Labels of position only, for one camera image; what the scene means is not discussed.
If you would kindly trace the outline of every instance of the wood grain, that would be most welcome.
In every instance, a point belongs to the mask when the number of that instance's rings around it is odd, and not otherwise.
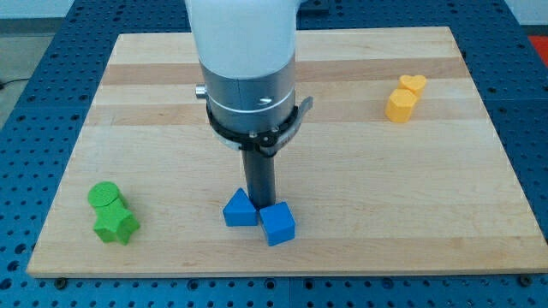
[[[314,96],[277,155],[296,238],[227,228],[245,186],[215,139],[192,37],[116,42],[27,271],[37,277],[446,275],[548,270],[548,245],[446,27],[298,33],[297,97]],[[429,78],[411,121],[384,104],[400,74]],[[141,229],[92,231],[86,194],[118,184]]]

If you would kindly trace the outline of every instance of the wooden table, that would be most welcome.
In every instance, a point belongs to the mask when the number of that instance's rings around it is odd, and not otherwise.
[[[407,124],[384,116],[401,74],[429,79]],[[27,271],[37,277],[445,275],[548,270],[548,245],[447,27],[297,36],[315,105],[276,159],[296,239],[227,228],[245,187],[216,140],[189,33],[117,42]],[[86,201],[114,181],[141,229],[103,244]]]

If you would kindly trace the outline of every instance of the toy block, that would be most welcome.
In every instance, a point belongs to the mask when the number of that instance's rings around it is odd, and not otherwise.
[[[104,242],[118,241],[127,245],[131,234],[140,227],[116,184],[100,182],[87,195],[97,220],[93,231]]]
[[[228,227],[257,226],[257,210],[243,189],[238,188],[223,209],[224,222]]]
[[[417,100],[410,90],[395,89],[388,98],[384,113],[390,121],[405,123],[411,118]]]
[[[268,246],[274,246],[295,237],[295,220],[285,202],[267,206],[259,211]]]
[[[426,86],[426,77],[423,75],[403,75],[400,76],[400,83],[398,89],[410,90],[418,99],[422,96]]]

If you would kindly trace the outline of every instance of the blue pegboard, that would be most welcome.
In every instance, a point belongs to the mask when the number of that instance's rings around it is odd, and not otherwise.
[[[451,28],[548,236],[548,72],[504,1],[328,3],[301,12],[298,27]],[[57,289],[25,274],[118,34],[188,31],[182,0],[74,2],[0,132],[0,307],[548,306],[548,275],[70,279]]]

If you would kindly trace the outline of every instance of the blue block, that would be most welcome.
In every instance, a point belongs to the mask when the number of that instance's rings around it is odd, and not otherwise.
[[[274,246],[295,237],[295,220],[288,204],[274,204],[259,211],[268,246]]]
[[[229,227],[257,226],[257,210],[243,189],[238,188],[223,209],[224,221]]]

